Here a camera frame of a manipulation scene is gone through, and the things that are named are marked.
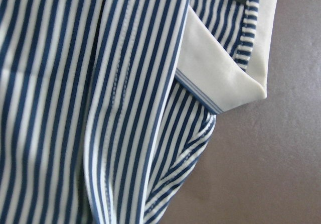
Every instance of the striped shirt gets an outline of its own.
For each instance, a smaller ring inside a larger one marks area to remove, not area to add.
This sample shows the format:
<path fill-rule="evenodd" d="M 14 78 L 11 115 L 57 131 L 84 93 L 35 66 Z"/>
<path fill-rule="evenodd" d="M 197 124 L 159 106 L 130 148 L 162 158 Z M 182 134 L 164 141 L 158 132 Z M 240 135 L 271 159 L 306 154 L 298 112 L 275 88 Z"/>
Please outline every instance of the striped shirt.
<path fill-rule="evenodd" d="M 275 2 L 0 0 L 0 223 L 157 223 L 266 96 Z"/>

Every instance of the table surface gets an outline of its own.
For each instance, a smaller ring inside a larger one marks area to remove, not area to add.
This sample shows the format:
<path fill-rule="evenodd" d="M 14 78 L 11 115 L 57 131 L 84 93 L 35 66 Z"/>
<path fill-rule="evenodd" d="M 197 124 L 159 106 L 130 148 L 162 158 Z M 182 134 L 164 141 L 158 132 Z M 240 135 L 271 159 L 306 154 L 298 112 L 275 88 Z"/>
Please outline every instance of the table surface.
<path fill-rule="evenodd" d="M 268 98 L 217 117 L 161 224 L 321 223 L 321 0 L 278 0 Z"/>

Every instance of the shirt fabric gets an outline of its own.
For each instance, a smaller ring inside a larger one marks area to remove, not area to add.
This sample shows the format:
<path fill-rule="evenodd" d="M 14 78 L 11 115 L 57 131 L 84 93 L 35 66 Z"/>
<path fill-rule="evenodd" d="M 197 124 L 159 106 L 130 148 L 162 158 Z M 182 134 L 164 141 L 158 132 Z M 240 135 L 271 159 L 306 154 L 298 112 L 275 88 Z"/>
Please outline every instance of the shirt fabric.
<path fill-rule="evenodd" d="M 0 0 L 0 222 L 157 223 L 266 97 L 275 3 Z"/>

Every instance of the fabric fold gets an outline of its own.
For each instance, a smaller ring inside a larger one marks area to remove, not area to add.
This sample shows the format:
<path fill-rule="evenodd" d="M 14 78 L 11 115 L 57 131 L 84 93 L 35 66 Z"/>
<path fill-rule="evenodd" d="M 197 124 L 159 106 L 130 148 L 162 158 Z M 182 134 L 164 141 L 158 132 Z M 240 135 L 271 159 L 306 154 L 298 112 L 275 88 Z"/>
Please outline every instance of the fabric fold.
<path fill-rule="evenodd" d="M 252 55 L 242 70 L 188 9 L 176 79 L 212 112 L 219 114 L 267 97 L 268 53 L 276 0 L 260 0 Z"/>

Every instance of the blue and white stripe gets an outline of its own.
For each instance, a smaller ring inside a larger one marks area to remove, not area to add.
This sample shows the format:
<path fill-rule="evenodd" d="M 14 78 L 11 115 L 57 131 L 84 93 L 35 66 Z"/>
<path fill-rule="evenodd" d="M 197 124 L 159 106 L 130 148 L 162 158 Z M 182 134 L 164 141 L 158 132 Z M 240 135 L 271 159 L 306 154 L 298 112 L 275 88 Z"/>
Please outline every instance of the blue and white stripe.
<path fill-rule="evenodd" d="M 252 52 L 259 0 L 191 0 L 191 6 L 235 62 L 245 70 Z"/>
<path fill-rule="evenodd" d="M 0 0 L 0 223 L 159 221 L 215 125 L 173 82 L 189 3 Z M 191 5 L 245 68 L 258 0 Z"/>
<path fill-rule="evenodd" d="M 205 149 L 215 122 L 216 115 L 175 80 L 153 155 L 144 223 L 158 223 Z"/>

